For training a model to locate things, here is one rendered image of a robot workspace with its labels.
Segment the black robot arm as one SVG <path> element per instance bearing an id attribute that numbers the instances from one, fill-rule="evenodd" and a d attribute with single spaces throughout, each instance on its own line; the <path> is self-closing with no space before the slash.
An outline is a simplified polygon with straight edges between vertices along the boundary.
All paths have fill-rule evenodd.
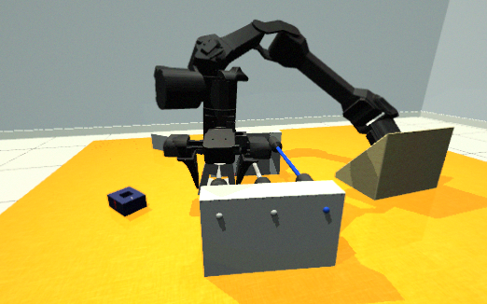
<path id="1" fill-rule="evenodd" d="M 268 49 L 259 43 L 264 34 L 275 34 Z M 248 81 L 241 67 L 227 66 L 251 48 L 264 60 L 285 68 L 294 68 L 338 101 L 343 116 L 359 134 L 366 134 L 370 146 L 386 134 L 401 132 L 394 119 L 398 111 L 388 101 L 368 89 L 355 88 L 333 69 L 314 56 L 307 39 L 299 30 L 283 21 L 258 21 L 228 35 L 200 36 L 193 49 L 188 69 L 156 65 L 154 70 L 156 101 L 161 110 L 203 107 L 218 110 L 236 108 L 237 81 Z M 370 123 L 374 118 L 381 117 Z M 209 125 L 207 125 L 209 123 Z M 233 125 L 231 124 L 233 123 Z M 235 123 L 216 128 L 213 121 L 205 123 L 203 155 L 206 164 L 235 161 L 235 155 L 247 153 L 246 131 L 236 131 Z"/>

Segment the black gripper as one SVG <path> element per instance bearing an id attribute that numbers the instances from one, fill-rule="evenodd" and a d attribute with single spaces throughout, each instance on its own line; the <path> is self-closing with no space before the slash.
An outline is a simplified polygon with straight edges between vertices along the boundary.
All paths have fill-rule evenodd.
<path id="1" fill-rule="evenodd" d="M 227 121 L 236 120 L 236 108 L 218 110 L 203 108 L 203 134 L 207 121 L 213 121 L 216 128 L 227 127 Z M 203 151 L 203 140 L 190 140 L 189 134 L 171 134 L 163 144 L 163 156 L 184 162 L 192 176 L 195 187 L 199 189 L 199 169 L 197 151 Z M 247 153 L 240 155 L 236 185 L 240 185 L 244 175 L 253 163 L 271 158 L 271 144 L 265 137 L 247 136 Z"/>

